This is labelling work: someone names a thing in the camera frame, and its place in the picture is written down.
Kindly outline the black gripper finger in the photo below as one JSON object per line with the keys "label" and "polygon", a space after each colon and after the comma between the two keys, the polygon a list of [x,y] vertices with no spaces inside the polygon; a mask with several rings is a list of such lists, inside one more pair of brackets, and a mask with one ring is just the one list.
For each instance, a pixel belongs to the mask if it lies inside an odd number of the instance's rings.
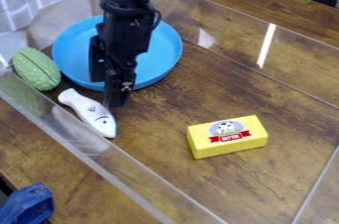
{"label": "black gripper finger", "polygon": [[106,108],[125,104],[133,89],[134,79],[133,68],[109,68],[105,71],[102,105]]}
{"label": "black gripper finger", "polygon": [[88,75],[92,82],[104,81],[105,78],[105,49],[98,36],[89,39],[88,46]]}

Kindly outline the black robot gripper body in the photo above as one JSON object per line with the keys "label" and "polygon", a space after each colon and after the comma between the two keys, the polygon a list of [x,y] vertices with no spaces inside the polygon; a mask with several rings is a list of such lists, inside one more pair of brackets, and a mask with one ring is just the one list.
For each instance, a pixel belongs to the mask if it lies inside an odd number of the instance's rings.
{"label": "black robot gripper body", "polygon": [[100,0],[102,22],[96,25],[97,57],[110,67],[136,68],[136,57],[148,51],[161,14],[150,0]]}

